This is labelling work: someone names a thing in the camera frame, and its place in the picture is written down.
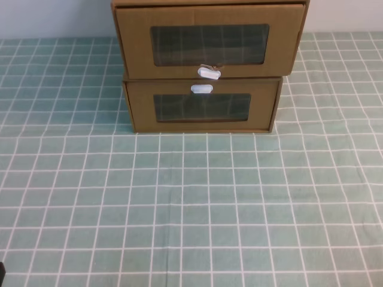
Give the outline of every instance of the brown cardboard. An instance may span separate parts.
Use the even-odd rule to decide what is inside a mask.
[[[249,93],[250,113],[247,121],[225,122],[157,122],[154,94],[189,94],[193,84],[211,84],[212,94]],[[127,106],[136,132],[241,132],[267,133],[273,121],[281,92],[282,78],[231,80],[139,80],[123,82]]]
[[[297,0],[113,0],[116,7],[301,3]]]
[[[278,1],[279,4],[270,4],[266,0],[114,0],[112,8],[125,70],[130,79],[199,78],[199,65],[154,64],[149,32],[151,26],[249,23],[270,26],[265,61],[261,65],[226,65],[221,77],[275,77],[291,73],[308,2],[283,0]],[[173,7],[153,8],[161,5]]]

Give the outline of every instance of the drawer handle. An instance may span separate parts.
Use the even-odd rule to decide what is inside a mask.
[[[194,94],[210,94],[213,91],[212,85],[192,85],[190,87]]]
[[[207,78],[207,79],[212,79],[212,80],[217,80],[221,76],[220,71],[214,71],[214,70],[210,70],[210,69],[204,68],[204,67],[198,69],[198,74],[202,78]]]

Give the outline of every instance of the drawer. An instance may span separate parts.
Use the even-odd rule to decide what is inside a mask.
[[[305,4],[115,7],[129,79],[276,77],[293,67]]]
[[[271,132],[282,78],[123,83],[136,132]]]

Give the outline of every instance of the drawer front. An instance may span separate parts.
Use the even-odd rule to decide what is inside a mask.
[[[163,80],[124,87],[137,132],[269,132],[281,84],[282,78]]]
[[[130,79],[199,78],[200,65],[222,78],[291,72],[305,6],[233,5],[118,8]]]

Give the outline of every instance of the cardboard box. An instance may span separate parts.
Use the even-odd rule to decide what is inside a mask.
[[[201,64],[222,78],[290,74],[309,1],[113,0],[131,80],[199,78]]]
[[[136,132],[271,132],[282,77],[124,81]],[[194,94],[192,85],[211,85]]]

